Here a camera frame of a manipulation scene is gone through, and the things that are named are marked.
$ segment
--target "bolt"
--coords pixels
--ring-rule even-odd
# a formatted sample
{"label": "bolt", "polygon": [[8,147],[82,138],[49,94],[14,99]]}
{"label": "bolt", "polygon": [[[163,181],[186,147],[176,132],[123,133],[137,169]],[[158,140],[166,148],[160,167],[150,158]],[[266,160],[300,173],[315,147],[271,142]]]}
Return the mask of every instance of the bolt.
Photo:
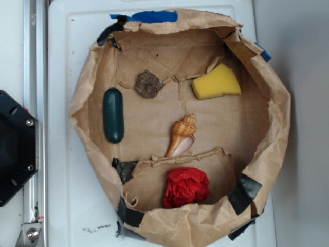
{"label": "bolt", "polygon": [[32,119],[28,119],[28,120],[26,120],[25,123],[26,123],[27,126],[31,127],[34,124],[34,121]]}
{"label": "bolt", "polygon": [[30,228],[26,233],[26,236],[30,241],[36,240],[38,238],[38,235],[39,232],[35,228]]}

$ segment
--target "blue painter's tape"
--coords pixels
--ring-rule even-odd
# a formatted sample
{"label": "blue painter's tape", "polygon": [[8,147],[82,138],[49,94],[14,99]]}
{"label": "blue painter's tape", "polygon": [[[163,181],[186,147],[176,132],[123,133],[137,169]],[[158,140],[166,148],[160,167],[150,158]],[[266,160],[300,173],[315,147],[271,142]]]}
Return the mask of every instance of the blue painter's tape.
{"label": "blue painter's tape", "polygon": [[269,60],[272,59],[272,56],[262,46],[260,46],[259,44],[257,44],[257,42],[255,42],[255,44],[264,50],[261,53],[261,55],[265,59],[266,62],[268,62]]}
{"label": "blue painter's tape", "polygon": [[[117,19],[119,14],[111,14],[112,19]],[[178,19],[177,11],[145,11],[128,16],[128,21],[144,22],[144,23],[162,23],[176,22]]]}

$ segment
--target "green pill-shaped object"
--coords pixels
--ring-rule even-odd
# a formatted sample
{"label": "green pill-shaped object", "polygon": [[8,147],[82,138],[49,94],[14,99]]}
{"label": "green pill-shaped object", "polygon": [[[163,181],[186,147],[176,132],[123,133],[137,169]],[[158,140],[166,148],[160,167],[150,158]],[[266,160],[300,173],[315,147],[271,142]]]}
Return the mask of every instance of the green pill-shaped object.
{"label": "green pill-shaped object", "polygon": [[104,94],[103,101],[104,130],[111,143],[119,143],[124,136],[122,93],[111,88]]}

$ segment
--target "red crumpled paper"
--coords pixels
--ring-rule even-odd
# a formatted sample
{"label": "red crumpled paper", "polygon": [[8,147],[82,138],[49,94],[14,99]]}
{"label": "red crumpled paper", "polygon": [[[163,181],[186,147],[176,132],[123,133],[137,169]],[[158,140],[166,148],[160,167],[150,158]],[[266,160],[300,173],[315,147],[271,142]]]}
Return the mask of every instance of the red crumpled paper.
{"label": "red crumpled paper", "polygon": [[164,206],[167,209],[203,201],[209,194],[207,175],[196,168],[180,167],[167,174],[168,185]]}

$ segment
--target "spiral seashell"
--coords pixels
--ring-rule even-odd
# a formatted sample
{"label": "spiral seashell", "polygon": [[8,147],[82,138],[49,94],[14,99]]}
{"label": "spiral seashell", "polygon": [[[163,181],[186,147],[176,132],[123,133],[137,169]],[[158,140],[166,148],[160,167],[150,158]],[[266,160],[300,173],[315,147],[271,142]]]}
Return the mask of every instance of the spiral seashell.
{"label": "spiral seashell", "polygon": [[179,156],[188,151],[195,143],[193,136],[196,131],[196,115],[185,116],[182,121],[177,121],[171,130],[171,142],[166,157]]}

